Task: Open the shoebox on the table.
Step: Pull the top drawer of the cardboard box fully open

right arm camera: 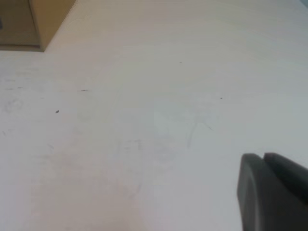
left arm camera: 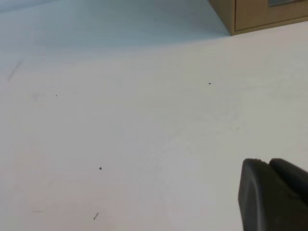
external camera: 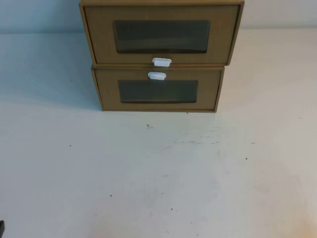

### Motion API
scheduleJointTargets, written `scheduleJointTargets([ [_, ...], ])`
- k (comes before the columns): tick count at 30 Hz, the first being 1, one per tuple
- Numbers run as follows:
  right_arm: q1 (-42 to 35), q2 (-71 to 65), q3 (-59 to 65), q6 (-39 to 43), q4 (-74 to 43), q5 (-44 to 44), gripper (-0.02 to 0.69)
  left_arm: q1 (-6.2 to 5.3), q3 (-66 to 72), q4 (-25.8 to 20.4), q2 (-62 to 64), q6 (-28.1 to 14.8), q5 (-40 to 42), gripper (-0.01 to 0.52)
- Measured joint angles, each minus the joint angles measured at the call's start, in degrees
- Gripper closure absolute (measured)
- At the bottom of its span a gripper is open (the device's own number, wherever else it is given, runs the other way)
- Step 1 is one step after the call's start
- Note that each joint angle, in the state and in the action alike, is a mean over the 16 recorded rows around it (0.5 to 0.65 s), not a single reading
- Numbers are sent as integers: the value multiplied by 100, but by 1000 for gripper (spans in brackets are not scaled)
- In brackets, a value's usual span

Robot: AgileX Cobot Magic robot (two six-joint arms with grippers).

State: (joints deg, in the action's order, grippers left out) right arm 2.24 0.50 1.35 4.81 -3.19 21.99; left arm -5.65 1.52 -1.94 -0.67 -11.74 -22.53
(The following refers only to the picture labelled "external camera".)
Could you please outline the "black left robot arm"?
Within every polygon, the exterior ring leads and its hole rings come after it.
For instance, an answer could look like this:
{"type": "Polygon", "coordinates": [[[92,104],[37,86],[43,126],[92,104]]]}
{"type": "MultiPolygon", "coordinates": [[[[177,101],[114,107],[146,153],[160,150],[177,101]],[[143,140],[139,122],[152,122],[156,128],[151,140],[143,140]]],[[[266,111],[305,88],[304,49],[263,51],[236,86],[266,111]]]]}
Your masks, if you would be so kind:
{"type": "Polygon", "coordinates": [[[4,221],[1,220],[0,221],[0,235],[2,236],[3,232],[5,230],[5,225],[4,225],[4,221]]]}

